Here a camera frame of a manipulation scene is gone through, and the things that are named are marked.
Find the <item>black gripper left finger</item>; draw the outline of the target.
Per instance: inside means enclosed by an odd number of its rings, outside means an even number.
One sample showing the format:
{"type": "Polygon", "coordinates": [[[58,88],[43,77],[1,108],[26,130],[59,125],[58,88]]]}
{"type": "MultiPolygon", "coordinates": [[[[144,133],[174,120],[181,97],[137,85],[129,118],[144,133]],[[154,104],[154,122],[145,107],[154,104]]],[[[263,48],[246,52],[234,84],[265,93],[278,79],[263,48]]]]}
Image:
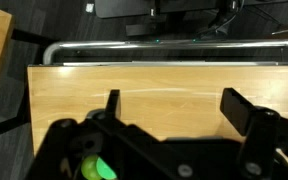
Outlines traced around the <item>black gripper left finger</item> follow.
{"type": "Polygon", "coordinates": [[[107,116],[119,119],[121,116],[121,100],[120,91],[113,89],[110,91],[109,98],[106,104],[105,113],[107,116]]]}

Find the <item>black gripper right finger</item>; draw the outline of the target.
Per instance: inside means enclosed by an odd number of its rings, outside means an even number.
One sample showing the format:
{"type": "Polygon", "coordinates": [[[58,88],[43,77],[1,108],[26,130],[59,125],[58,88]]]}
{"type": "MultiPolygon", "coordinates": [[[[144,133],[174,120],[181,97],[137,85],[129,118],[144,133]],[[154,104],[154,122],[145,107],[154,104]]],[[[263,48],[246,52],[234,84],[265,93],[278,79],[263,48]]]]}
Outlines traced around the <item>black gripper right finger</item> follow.
{"type": "Polygon", "coordinates": [[[257,108],[233,88],[224,88],[220,111],[241,135],[247,134],[250,118],[257,108]]]}

